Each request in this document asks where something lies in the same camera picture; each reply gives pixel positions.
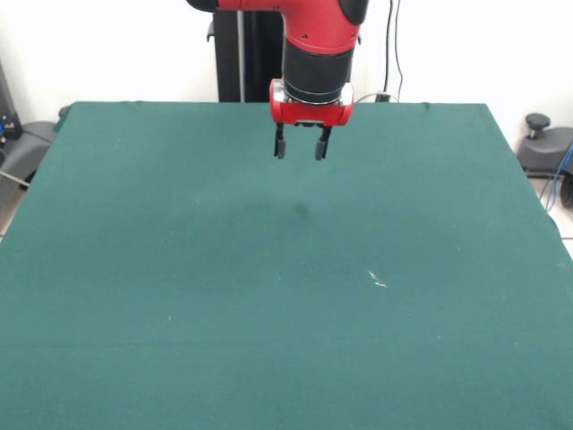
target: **black cable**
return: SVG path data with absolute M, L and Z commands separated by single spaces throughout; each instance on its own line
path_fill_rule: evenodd
M 398 6 L 396 7 L 396 18 L 394 25 L 394 54 L 396 56 L 396 65 L 398 66 L 398 73 L 400 74 L 400 85 L 398 87 L 398 99 L 402 96 L 402 84 L 404 83 L 404 74 L 402 73 L 402 67 L 400 66 L 400 57 L 398 56 L 398 17 L 400 15 L 400 6 L 402 5 L 402 0 L 398 0 Z
M 386 75 L 384 76 L 384 92 L 388 91 L 389 65 L 390 65 L 390 28 L 392 25 L 393 12 L 394 12 L 394 0 L 390 0 L 388 22 L 386 23 Z

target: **blue cable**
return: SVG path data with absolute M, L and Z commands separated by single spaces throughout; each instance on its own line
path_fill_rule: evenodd
M 571 158 L 573 158 L 573 142 L 569 144 L 569 149 L 565 153 L 565 157 L 563 158 L 563 161 L 559 165 L 557 172 L 555 173 L 555 177 L 553 178 L 552 193 L 550 193 L 549 197 L 547 198 L 547 205 L 545 206 L 545 210 L 547 212 L 549 212 L 551 209 L 553 209 L 553 206 L 555 206 L 555 203 L 557 201 L 557 186 L 559 183 L 559 176 L 561 175 L 561 173 L 563 173 L 563 170 L 567 167 L 567 165 L 571 161 Z

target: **cable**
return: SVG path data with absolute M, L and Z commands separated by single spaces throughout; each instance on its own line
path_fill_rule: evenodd
M 545 185 L 543 186 L 543 190 L 541 190 L 541 193 L 539 194 L 539 200 L 541 201 L 543 198 L 543 195 L 545 194 L 545 190 L 547 190 L 547 187 L 549 186 L 549 184 L 551 183 L 551 181 L 553 180 L 553 178 L 555 177 L 555 175 L 549 175 L 547 177 L 547 181 L 545 181 Z
M 396 7 L 396 18 L 394 24 L 394 55 L 396 56 L 396 66 L 398 67 L 398 73 L 400 75 L 400 85 L 398 86 L 398 98 L 402 98 L 402 84 L 404 83 L 404 74 L 402 73 L 402 67 L 400 66 L 400 57 L 398 56 L 398 17 L 400 15 L 400 6 L 402 5 L 402 0 L 398 0 L 398 6 Z
M 400 99 L 398 97 L 393 96 L 392 94 L 389 94 L 387 92 L 378 91 L 378 92 L 371 92 L 369 94 L 366 94 L 365 96 L 362 96 L 357 101 L 355 101 L 355 103 L 361 103 L 361 102 L 365 101 L 366 99 L 368 99 L 369 97 L 372 97 L 372 96 L 388 96 L 391 99 L 394 99 L 397 103 L 400 102 Z
M 390 64 L 390 28 L 392 26 L 393 12 L 394 12 L 394 0 L 390 0 L 388 22 L 386 23 L 386 75 L 384 76 L 384 92 L 388 90 L 389 64 Z
M 563 156 L 563 159 L 561 160 L 561 163 L 559 164 L 559 167 L 557 168 L 557 170 L 555 172 L 555 176 L 553 178 L 552 192 L 549 193 L 549 197 L 547 197 L 547 203 L 545 204 L 545 211 L 547 211 L 547 212 L 549 212 L 551 209 L 553 209 L 553 206 L 555 206 L 555 203 L 557 201 L 557 185 L 559 183 L 559 177 L 560 177 L 563 169 L 571 161 L 571 157 L 573 157 L 573 142 L 571 142 L 569 144 L 569 148 L 567 149 L 567 152 Z
M 2 170 L 0 170 L 0 176 L 5 177 L 6 179 L 9 179 L 13 182 L 15 182 L 18 185 L 22 185 L 25 186 L 26 188 L 30 187 L 30 183 L 26 182 L 26 181 L 22 181 L 20 178 L 16 177 L 16 176 L 12 176 L 9 173 L 3 172 Z

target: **floor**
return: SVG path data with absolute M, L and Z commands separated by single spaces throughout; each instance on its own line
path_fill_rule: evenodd
M 541 192 L 545 184 L 544 180 L 532 179 L 532 187 L 536 190 L 537 194 Z M 10 223 L 12 222 L 21 201 L 25 196 L 25 192 L 19 191 L 11 201 L 8 202 L 3 208 L 0 208 L 0 241 L 2 241 L 6 234 Z M 550 211 L 549 215 L 557 224 L 561 237 L 563 238 L 563 245 L 573 258 L 573 210 L 566 210 L 561 206 L 560 199 L 557 199 L 555 206 Z

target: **green table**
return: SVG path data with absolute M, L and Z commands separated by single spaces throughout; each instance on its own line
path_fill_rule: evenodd
M 573 264 L 487 107 L 74 105 L 0 245 L 5 429 L 573 427 Z

